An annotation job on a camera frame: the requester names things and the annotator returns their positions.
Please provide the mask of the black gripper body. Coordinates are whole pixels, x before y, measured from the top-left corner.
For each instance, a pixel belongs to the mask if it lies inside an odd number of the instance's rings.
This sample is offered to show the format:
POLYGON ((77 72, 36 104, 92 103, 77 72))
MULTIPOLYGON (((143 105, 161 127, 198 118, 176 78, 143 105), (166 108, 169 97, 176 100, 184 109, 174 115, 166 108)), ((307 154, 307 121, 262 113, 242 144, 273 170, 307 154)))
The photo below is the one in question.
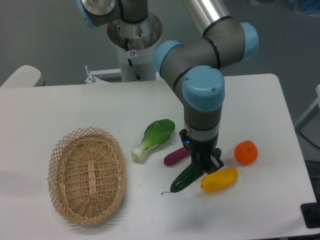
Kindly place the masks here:
POLYGON ((192 153, 199 154, 200 165, 202 166, 203 171, 206 172, 208 156, 213 155, 219 159, 219 148, 216 148, 219 134, 208 140, 196 140, 188 135, 186 129, 182 129, 179 132, 179 136, 183 147, 189 152, 189 155, 192 153))

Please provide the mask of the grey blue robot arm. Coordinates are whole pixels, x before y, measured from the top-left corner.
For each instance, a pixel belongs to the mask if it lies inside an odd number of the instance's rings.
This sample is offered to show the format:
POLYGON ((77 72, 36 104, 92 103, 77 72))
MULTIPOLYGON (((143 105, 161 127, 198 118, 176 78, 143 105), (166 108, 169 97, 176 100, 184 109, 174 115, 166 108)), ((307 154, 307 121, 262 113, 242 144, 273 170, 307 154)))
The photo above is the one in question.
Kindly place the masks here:
POLYGON ((199 29, 199 42, 160 42, 163 28, 145 0, 79 0, 89 27, 107 25, 118 52, 123 82, 152 81, 160 75, 184 107, 180 138, 191 160, 211 174, 224 164, 217 145, 225 80, 221 68, 256 54, 259 38, 249 23, 238 23, 221 0, 184 2, 199 29))

